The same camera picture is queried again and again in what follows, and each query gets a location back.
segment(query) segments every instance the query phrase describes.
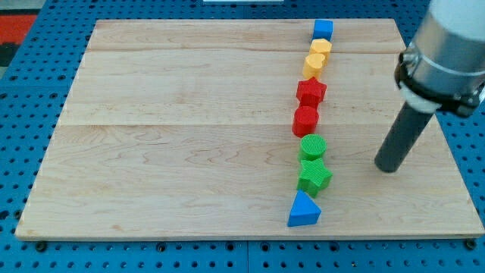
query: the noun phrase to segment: wood grain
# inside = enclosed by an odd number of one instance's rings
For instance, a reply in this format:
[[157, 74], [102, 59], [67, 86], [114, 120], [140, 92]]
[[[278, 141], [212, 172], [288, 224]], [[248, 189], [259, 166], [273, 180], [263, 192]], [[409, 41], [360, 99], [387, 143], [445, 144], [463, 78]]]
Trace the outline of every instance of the wood grain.
[[334, 173], [288, 228], [296, 84], [312, 20], [101, 20], [17, 226], [22, 240], [478, 237], [436, 120], [395, 174], [373, 158], [402, 100], [391, 20], [335, 20], [318, 133]]

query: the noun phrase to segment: green star-shaped block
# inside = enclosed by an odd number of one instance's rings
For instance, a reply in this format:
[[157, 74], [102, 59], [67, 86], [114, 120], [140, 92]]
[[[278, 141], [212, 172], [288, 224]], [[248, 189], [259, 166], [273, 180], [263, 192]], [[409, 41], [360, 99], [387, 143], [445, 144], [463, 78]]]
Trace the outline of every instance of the green star-shaped block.
[[315, 198], [318, 191], [328, 187], [333, 174], [325, 168], [322, 158], [314, 161], [301, 160], [301, 168], [298, 176], [297, 190], [304, 190], [308, 195]]

